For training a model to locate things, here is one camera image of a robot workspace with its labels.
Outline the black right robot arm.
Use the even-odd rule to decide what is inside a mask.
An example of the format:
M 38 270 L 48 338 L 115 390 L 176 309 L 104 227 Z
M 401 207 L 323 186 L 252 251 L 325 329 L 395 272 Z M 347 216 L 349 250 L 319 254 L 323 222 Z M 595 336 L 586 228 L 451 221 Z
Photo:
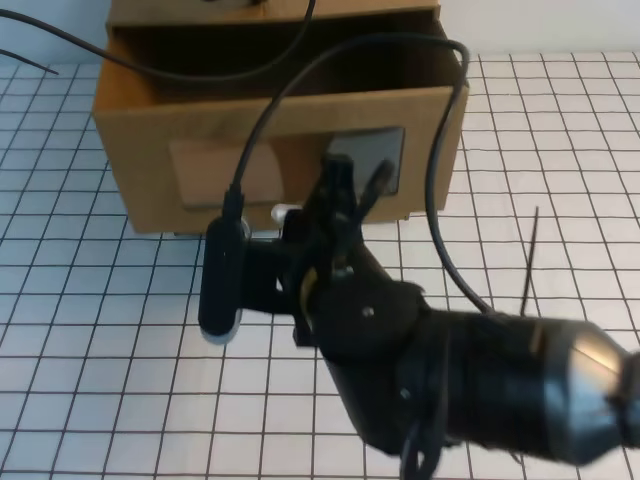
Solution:
M 352 161 L 327 158 L 281 238 L 245 257 L 245 303 L 295 317 L 360 438 L 404 479 L 430 478 L 459 441 L 574 466 L 637 447 L 639 358 L 598 326 L 435 309 L 384 270 L 361 224 L 393 170 L 357 194 Z

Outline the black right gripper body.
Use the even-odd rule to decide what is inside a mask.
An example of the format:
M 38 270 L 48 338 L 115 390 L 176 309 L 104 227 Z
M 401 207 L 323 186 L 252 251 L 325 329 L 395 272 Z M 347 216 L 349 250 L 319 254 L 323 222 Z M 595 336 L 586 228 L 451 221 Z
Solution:
M 394 297 L 347 210 L 311 203 L 286 213 L 279 239 L 247 244 L 244 305 L 292 316 L 298 347 L 394 347 Z

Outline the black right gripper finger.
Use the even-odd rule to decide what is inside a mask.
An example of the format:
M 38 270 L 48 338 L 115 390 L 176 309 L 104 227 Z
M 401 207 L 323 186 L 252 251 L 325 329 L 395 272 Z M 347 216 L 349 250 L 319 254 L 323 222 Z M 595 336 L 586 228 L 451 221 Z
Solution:
M 394 165 L 390 160 L 383 160 L 369 178 L 360 200 L 354 210 L 353 220 L 363 220 L 384 193 L 392 175 Z
M 326 154 L 312 191 L 312 222 L 330 225 L 350 220 L 355 210 L 354 165 L 347 155 Z

